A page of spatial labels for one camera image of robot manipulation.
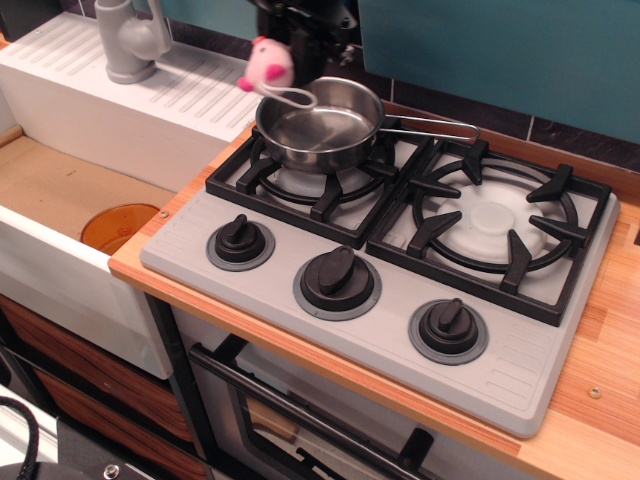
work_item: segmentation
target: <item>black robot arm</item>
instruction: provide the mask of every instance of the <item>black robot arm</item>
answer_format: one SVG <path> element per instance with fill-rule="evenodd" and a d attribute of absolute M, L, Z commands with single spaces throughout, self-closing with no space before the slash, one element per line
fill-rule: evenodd
<path fill-rule="evenodd" d="M 322 76 L 327 61 L 345 60 L 358 26 L 341 0 L 249 0 L 258 8 L 258 33 L 289 45 L 294 86 Z"/>

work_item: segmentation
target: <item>faucet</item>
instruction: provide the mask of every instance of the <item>faucet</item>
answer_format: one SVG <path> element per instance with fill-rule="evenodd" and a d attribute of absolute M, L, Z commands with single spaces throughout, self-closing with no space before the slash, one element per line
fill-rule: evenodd
<path fill-rule="evenodd" d="M 152 20 L 138 19 L 132 0 L 96 0 L 107 75 L 115 83 L 131 84 L 149 78 L 156 70 L 154 60 L 171 49 L 160 0 L 147 1 Z"/>

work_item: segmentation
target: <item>stainless steel pan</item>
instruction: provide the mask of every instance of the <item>stainless steel pan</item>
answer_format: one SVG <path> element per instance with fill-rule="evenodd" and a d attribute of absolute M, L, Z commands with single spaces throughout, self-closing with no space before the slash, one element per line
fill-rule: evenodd
<path fill-rule="evenodd" d="M 318 105 L 301 109 L 277 99 L 264 98 L 256 112 L 256 125 L 263 134 L 273 159 L 284 166 L 307 173 L 332 174 L 358 166 L 373 149 L 385 119 L 380 98 L 364 85 L 342 78 L 322 77 L 306 88 L 318 98 Z M 288 93 L 296 100 L 295 93 Z M 430 124 L 446 124 L 473 131 L 469 137 L 428 132 L 403 134 L 473 140 L 480 130 L 466 123 L 386 115 Z"/>

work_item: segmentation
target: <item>black control knob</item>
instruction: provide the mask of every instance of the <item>black control knob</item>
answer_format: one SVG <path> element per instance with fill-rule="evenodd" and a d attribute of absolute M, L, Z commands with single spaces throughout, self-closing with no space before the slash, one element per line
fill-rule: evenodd
<path fill-rule="evenodd" d="M 233 222 L 220 229 L 214 248 L 221 259 L 244 263 L 257 258 L 265 246 L 262 231 L 253 222 L 247 221 L 246 215 L 238 215 Z"/>
<path fill-rule="evenodd" d="M 478 325 L 462 300 L 443 300 L 431 306 L 418 325 L 420 338 L 433 350 L 456 355 L 470 350 L 478 340 Z"/>
<path fill-rule="evenodd" d="M 331 312 L 362 305 L 373 288 L 369 267 L 347 246 L 311 260 L 300 279 L 300 289 L 309 303 Z"/>

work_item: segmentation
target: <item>dark tile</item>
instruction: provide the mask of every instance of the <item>dark tile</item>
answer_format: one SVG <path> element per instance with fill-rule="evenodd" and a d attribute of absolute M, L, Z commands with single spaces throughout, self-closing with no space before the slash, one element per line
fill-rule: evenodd
<path fill-rule="evenodd" d="M 324 70 L 325 76 L 348 78 L 354 82 L 362 83 L 369 87 L 383 100 L 391 100 L 391 79 L 374 75 L 364 70 L 362 49 L 356 48 L 353 52 L 353 61 L 345 65 L 334 62 L 327 63 Z"/>
<path fill-rule="evenodd" d="M 536 118 L 531 141 L 640 172 L 640 145 Z"/>
<path fill-rule="evenodd" d="M 400 81 L 395 82 L 393 101 L 522 140 L 531 126 L 530 115 Z"/>
<path fill-rule="evenodd" d="M 251 42 L 205 28 L 170 20 L 171 34 L 176 42 L 221 53 L 229 57 L 247 60 L 251 54 Z"/>
<path fill-rule="evenodd" d="M 95 3 L 95 0 L 60 0 L 63 10 L 90 18 L 96 18 Z"/>

